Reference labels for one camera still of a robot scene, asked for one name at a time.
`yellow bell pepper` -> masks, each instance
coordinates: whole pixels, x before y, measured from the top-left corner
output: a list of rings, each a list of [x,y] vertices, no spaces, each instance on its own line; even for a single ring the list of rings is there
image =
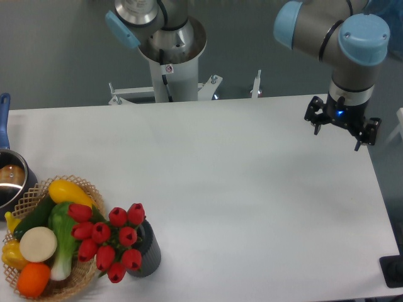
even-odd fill
[[[16,226],[21,222],[21,219],[15,218],[11,212],[6,212],[4,217],[7,221],[7,228],[10,230],[11,233],[14,233],[14,229]]]
[[[10,267],[22,270],[28,263],[20,252],[20,243],[17,240],[10,240],[3,246],[1,260]]]
[[[92,200],[87,193],[85,193],[77,184],[66,181],[64,179],[57,179],[52,181],[49,185],[50,198],[55,203],[63,203],[71,201],[72,203],[83,204],[92,208],[92,205],[98,208],[98,205]]]

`wicker basket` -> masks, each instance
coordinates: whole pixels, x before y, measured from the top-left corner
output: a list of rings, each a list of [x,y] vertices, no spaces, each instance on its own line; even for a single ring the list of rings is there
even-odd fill
[[[92,197],[92,199],[99,206],[100,213],[105,216],[105,206],[102,196],[90,182],[76,176],[56,176],[53,179],[42,181],[41,183],[36,184],[34,188],[29,189],[29,191],[24,194],[24,196],[15,206],[13,212],[14,217],[22,219],[30,211],[32,211],[37,203],[48,193],[50,183],[56,179],[66,179],[79,185],[87,194]],[[6,243],[12,239],[13,236],[8,231],[4,242]],[[10,286],[14,289],[14,293],[18,294],[21,298],[26,298],[20,295],[16,288],[20,273],[16,269],[9,267],[6,264],[3,264],[3,267],[4,274],[6,275],[6,281],[9,282]],[[94,259],[90,260],[89,262],[78,262],[74,260],[71,274],[66,280],[49,281],[42,295],[37,299],[32,300],[52,302],[65,300],[83,290],[94,277],[95,271],[96,264]]]

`light blue joint cap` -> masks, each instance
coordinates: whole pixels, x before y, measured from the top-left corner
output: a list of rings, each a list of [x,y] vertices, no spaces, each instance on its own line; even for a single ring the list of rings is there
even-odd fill
[[[382,63],[388,52],[388,24],[374,14],[356,14],[341,26],[339,44],[343,53],[362,66]]]
[[[111,11],[108,11],[106,14],[105,21],[115,37],[117,37],[119,42],[124,46],[135,49],[141,44],[136,36]]]
[[[302,2],[290,1],[278,13],[275,21],[274,36],[284,46],[292,49],[295,25]]]

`artificial tulip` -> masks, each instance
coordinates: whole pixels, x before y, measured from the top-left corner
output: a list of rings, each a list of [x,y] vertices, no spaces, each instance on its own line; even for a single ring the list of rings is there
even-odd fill
[[[96,253],[96,267],[104,272],[112,265],[115,260],[115,249],[110,245],[102,246]]]
[[[120,262],[115,262],[108,269],[108,277],[112,283],[118,283],[122,281],[126,274],[126,268]]]
[[[91,238],[84,239],[78,248],[78,260],[80,262],[87,262],[94,258],[98,251],[98,244]]]
[[[128,220],[134,225],[141,225],[144,221],[144,209],[141,203],[134,203],[130,209],[128,209]]]
[[[109,213],[109,221],[114,227],[122,227],[127,221],[127,212],[122,208],[114,208]]]
[[[91,238],[98,244],[104,243],[111,237],[111,229],[103,222],[97,222],[93,226]]]
[[[71,230],[71,235],[78,240],[91,238],[93,234],[93,226],[94,225],[89,221],[79,223],[78,225],[74,225]]]
[[[93,211],[88,206],[82,204],[72,203],[69,205],[67,214],[74,219],[75,222],[81,223],[88,221],[93,215]]]
[[[127,250],[122,255],[123,265],[131,270],[138,270],[141,267],[141,253],[138,250]]]
[[[119,242],[125,247],[129,247],[137,241],[137,232],[134,228],[125,226],[119,231]]]

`orange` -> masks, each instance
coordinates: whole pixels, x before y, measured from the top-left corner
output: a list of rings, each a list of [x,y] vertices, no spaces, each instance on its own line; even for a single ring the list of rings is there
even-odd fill
[[[17,289],[23,296],[37,298],[50,279],[50,268],[44,263],[28,263],[20,273]]]

